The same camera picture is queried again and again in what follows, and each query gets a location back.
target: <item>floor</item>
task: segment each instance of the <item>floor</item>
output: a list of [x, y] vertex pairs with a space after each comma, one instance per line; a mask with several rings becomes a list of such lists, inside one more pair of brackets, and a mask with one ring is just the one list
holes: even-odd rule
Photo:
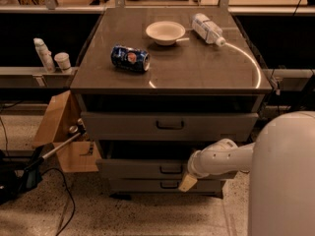
[[[32, 150], [31, 143], [44, 107], [19, 108], [0, 113], [0, 148]], [[52, 156], [41, 172], [59, 168]], [[37, 188], [0, 206], [0, 235], [57, 235], [65, 225], [73, 204], [60, 172], [50, 170]], [[248, 220], [249, 174], [237, 173], [223, 187], [223, 199], [187, 194], [134, 194], [131, 200], [109, 196], [97, 173], [66, 174], [75, 202], [70, 223], [60, 233], [70, 235], [191, 235], [245, 236]]]

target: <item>paper cup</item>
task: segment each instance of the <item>paper cup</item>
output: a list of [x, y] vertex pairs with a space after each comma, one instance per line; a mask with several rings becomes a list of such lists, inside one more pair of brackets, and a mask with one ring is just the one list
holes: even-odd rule
[[58, 66], [62, 73], [71, 74], [71, 64], [68, 53], [59, 52], [55, 55], [54, 60], [58, 63]]

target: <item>brown box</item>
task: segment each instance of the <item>brown box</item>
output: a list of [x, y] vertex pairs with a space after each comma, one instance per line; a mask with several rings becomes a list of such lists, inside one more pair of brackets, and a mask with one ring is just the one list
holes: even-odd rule
[[[69, 128], [76, 125], [81, 109], [70, 91], [51, 97], [46, 112], [33, 139], [34, 148], [53, 143], [55, 147], [67, 141]], [[100, 158], [96, 145], [88, 154], [91, 142], [72, 142], [56, 154], [64, 172], [98, 171], [95, 161]]]

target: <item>white bowl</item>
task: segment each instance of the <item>white bowl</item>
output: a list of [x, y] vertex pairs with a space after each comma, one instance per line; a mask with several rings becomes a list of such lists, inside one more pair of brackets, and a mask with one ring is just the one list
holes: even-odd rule
[[185, 27], [171, 21], [161, 21], [149, 25], [146, 33], [159, 45], [171, 45], [185, 34]]

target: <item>white bottle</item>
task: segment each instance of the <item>white bottle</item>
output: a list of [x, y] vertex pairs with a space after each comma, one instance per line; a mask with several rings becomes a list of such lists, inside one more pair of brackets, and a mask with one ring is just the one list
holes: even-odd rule
[[208, 44], [215, 43], [217, 46], [226, 44], [224, 37], [222, 37], [222, 29], [202, 13], [193, 16], [192, 28]]
[[34, 38], [33, 43], [35, 45], [36, 52], [41, 60], [43, 67], [47, 73], [54, 73], [56, 71], [55, 64], [51, 57], [51, 52], [48, 50], [47, 45], [41, 38]]

